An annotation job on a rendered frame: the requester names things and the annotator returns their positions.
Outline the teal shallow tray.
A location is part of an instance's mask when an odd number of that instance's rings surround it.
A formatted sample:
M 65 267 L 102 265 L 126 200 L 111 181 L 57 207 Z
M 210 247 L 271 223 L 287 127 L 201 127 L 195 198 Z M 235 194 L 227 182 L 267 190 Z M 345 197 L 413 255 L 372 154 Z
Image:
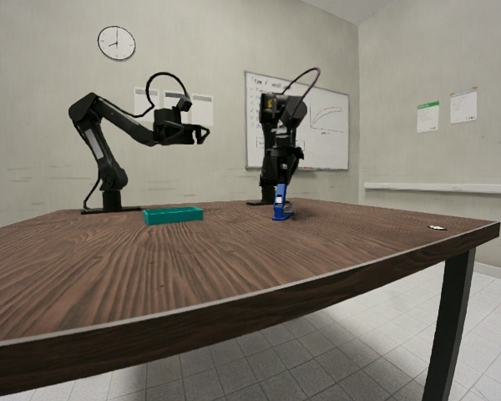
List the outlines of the teal shallow tray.
M 203 220 L 203 210 L 193 206 L 144 210 L 144 221 L 148 226 L 198 220 Z

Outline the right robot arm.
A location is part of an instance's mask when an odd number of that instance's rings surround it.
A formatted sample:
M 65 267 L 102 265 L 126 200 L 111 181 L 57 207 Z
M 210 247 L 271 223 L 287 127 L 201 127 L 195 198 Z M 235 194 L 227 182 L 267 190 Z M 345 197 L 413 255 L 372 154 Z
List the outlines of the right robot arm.
M 132 139 L 149 147 L 155 145 L 167 146 L 164 143 L 163 122 L 174 122 L 171 109 L 155 109 L 153 130 L 146 129 L 143 125 L 104 101 L 101 100 L 100 96 L 91 92 L 72 104 L 68 109 L 69 118 L 79 127 L 89 144 L 99 167 L 99 176 L 103 181 L 99 188 L 99 191 L 104 191 L 102 192 L 103 211 L 95 209 L 83 210 L 81 215 L 141 211 L 141 206 L 122 207 L 121 205 L 120 190 L 128 184 L 129 179 L 124 168 L 120 168 L 104 138 L 100 126 L 103 117 L 130 135 Z

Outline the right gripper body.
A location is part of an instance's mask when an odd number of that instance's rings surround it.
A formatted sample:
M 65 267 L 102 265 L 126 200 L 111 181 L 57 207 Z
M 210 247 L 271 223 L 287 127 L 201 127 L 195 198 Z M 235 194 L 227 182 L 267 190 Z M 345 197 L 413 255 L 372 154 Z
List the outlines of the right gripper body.
M 179 102 L 181 101 L 181 98 Z M 178 104 L 179 104 L 178 102 Z M 196 138 L 196 130 L 195 130 L 195 124 L 182 124 L 181 121 L 181 112 L 180 108 L 178 107 L 178 104 L 176 106 L 172 106 L 172 111 L 173 111 L 173 123 L 180 124 L 185 127 L 185 132 L 174 142 L 172 145 L 193 145 L 195 143 L 195 139 L 193 139 L 193 132 L 195 131 L 195 138 Z M 180 129 L 173 127 L 173 135 L 178 133 Z

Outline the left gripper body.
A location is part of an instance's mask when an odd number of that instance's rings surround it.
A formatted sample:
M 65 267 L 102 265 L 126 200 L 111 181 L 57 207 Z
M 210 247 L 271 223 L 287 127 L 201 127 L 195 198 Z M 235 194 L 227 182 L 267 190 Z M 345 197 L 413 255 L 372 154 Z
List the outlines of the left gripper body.
M 271 129 L 271 133 L 275 137 L 277 135 L 286 135 L 286 128 Z M 293 134 L 292 127 L 291 127 L 291 134 L 292 134 L 291 145 L 288 145 L 288 146 L 273 145 L 274 149 L 266 149 L 266 155 L 270 155 L 270 158 L 277 157 L 278 160 L 283 165 L 286 165 L 286 163 L 287 163 L 287 156 L 295 156 L 298 164 L 299 164 L 299 159 L 304 160 L 304 153 L 302 151 L 302 148 L 296 147 L 296 135 Z M 298 154 L 294 154 L 294 153 L 298 153 Z M 299 153 L 301 153 L 301 155 Z

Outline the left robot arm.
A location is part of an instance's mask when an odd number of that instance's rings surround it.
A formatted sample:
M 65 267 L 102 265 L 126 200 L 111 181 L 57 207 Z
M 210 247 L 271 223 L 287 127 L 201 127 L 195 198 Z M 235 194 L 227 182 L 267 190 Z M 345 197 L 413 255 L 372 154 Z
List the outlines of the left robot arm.
M 277 186 L 276 173 L 271 163 L 270 156 L 266 155 L 266 149 L 273 148 L 273 145 L 279 145 L 279 146 L 291 145 L 292 134 L 277 135 L 275 137 L 271 133 L 271 129 L 287 127 L 288 119 L 291 117 L 292 111 L 296 107 L 298 100 L 301 98 L 300 95 L 274 94 L 274 97 L 272 96 L 273 95 L 269 95 L 268 93 L 261 93 L 259 124 L 262 125 L 262 131 L 264 137 L 264 155 L 261 166 L 259 186 L 261 186 L 262 200 L 246 202 L 246 204 L 250 206 L 274 205 L 275 203 L 276 188 L 274 186 Z M 272 100 L 273 102 L 271 102 Z M 284 112 L 285 109 L 286 112 Z M 305 118 L 307 111 L 308 108 L 302 100 L 293 117 L 292 129 L 294 135 L 296 135 L 296 128 L 301 124 L 302 120 Z M 261 203 L 261 204 L 251 204 L 251 203 Z

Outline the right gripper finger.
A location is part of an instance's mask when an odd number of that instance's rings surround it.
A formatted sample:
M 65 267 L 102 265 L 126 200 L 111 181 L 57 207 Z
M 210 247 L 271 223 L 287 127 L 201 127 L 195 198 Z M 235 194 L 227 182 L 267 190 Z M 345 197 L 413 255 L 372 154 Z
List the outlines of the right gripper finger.
M 196 130 L 197 144 L 202 145 L 203 142 L 205 141 L 205 138 L 210 134 L 210 129 L 207 129 L 206 127 L 202 126 L 201 124 L 196 124 L 195 130 Z M 201 130 L 206 131 L 206 133 L 203 136 L 201 136 Z
M 173 135 L 172 126 L 180 129 L 178 133 Z M 185 127 L 170 121 L 164 121 L 164 140 L 166 144 L 172 144 L 185 132 Z

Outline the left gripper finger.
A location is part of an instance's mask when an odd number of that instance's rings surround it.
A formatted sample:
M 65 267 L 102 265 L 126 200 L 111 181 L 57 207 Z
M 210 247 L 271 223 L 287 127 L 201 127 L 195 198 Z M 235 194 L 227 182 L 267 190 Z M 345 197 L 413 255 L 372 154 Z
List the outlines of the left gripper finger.
M 280 174 L 280 170 L 283 168 L 283 164 L 278 160 L 277 157 L 271 157 L 271 163 L 272 163 L 274 171 L 276 173 L 276 180 L 277 180 L 277 184 L 278 184 L 279 174 Z M 279 166 L 279 173 L 278 173 L 278 166 Z
M 295 163 L 293 164 L 294 161 L 295 161 Z M 299 164 L 298 164 L 295 156 L 287 156 L 287 163 L 286 163 L 286 184 L 287 185 L 290 184 L 291 177 L 294 175 L 298 165 Z

